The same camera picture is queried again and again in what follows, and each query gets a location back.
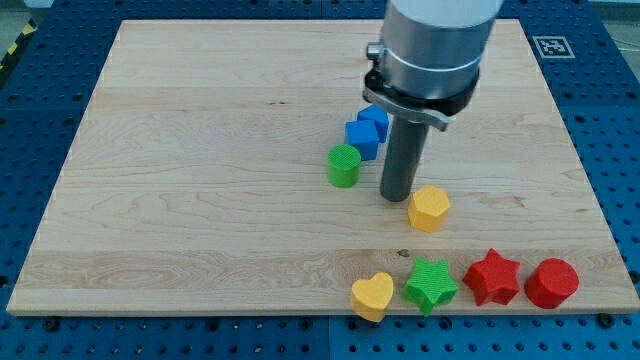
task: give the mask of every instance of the yellow hexagonal prism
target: yellow hexagonal prism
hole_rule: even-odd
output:
[[[449,214],[447,192],[435,186],[426,185],[411,195],[409,222],[422,231],[433,232],[444,224]]]

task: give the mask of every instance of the blue table surface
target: blue table surface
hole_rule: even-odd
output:
[[[4,311],[121,20],[367,19],[384,8],[383,0],[57,0],[0,92],[0,360],[640,357],[638,314],[387,317],[372,326],[338,316],[17,319]],[[637,281],[638,81],[585,0],[507,0],[499,17],[522,23]],[[575,58],[543,57],[534,36],[563,36]]]

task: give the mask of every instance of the green star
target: green star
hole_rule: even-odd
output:
[[[447,305],[458,291],[458,285],[449,276],[446,260],[428,262],[416,258],[403,297],[418,305],[424,316],[435,306]]]

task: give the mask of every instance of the colored block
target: colored block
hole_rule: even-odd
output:
[[[484,260],[469,267],[462,281],[473,291],[476,305],[491,301],[507,305],[520,291],[516,276],[519,268],[519,262],[505,259],[490,249]]]
[[[351,307],[360,317],[380,322],[393,297],[391,275],[380,272],[371,279],[360,279],[351,287]]]
[[[360,176],[360,152],[351,145],[335,146],[327,156],[327,179],[340,188],[352,187]]]
[[[362,161],[375,160],[378,156],[378,132],[373,120],[348,122],[344,142],[360,151]]]
[[[432,263],[416,258],[403,297],[416,304],[424,316],[429,316],[434,307],[450,303],[457,291],[458,285],[449,276],[446,260]]]
[[[358,120],[373,120],[378,133],[378,141],[384,143],[387,141],[387,133],[389,132],[389,115],[386,111],[380,109],[376,105],[371,105],[364,110],[358,112]]]
[[[436,231],[444,224],[450,208],[446,191],[431,185],[423,186],[411,195],[409,222],[416,229]]]
[[[527,297],[543,309],[555,309],[578,290],[580,280],[566,261],[549,258],[538,265],[524,285]]]

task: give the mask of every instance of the yellow heart-shaped block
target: yellow heart-shaped block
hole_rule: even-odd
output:
[[[380,272],[371,279],[360,279],[351,286],[351,307],[360,317],[380,322],[393,297],[391,275]]]

